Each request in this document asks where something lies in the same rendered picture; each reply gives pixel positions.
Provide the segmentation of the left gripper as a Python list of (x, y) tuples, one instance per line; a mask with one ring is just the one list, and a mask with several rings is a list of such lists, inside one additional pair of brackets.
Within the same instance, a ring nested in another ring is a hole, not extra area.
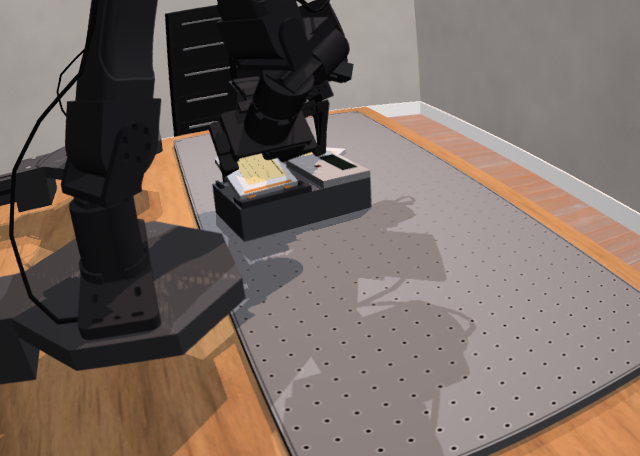
[(304, 118), (311, 115), (314, 118), (317, 147), (312, 153), (316, 157), (326, 153), (327, 123), (329, 113), (329, 101), (327, 98), (332, 96), (334, 96), (334, 94), (332, 92), (330, 84), (328, 80), (325, 80), (324, 83), (320, 85), (312, 86), (305, 101), (306, 103), (304, 103), (301, 109)]

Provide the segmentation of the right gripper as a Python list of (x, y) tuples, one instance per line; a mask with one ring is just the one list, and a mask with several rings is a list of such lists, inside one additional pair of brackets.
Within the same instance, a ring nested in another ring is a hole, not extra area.
[(257, 109), (252, 97), (259, 79), (258, 76), (233, 79), (233, 86), (245, 101), (238, 102), (237, 110), (222, 113), (220, 121), (210, 124), (223, 177), (239, 170), (237, 162), (241, 158), (262, 154), (265, 160), (278, 158), (283, 163), (314, 152), (317, 147), (301, 110), (290, 119), (276, 120)]

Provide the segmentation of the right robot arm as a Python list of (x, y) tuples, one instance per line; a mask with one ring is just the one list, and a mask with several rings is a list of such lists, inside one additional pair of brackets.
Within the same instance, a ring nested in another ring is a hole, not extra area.
[[(302, 18), (296, 0), (217, 2), (216, 25), (238, 70), (263, 70), (253, 102), (269, 118), (296, 116), (312, 86), (349, 54), (332, 18)], [(67, 101), (61, 189), (74, 197), (69, 210), (81, 257), (77, 325), (85, 340), (161, 325), (145, 222), (137, 219), (134, 202), (158, 147), (157, 3), (91, 0), (86, 63), (75, 101)]]

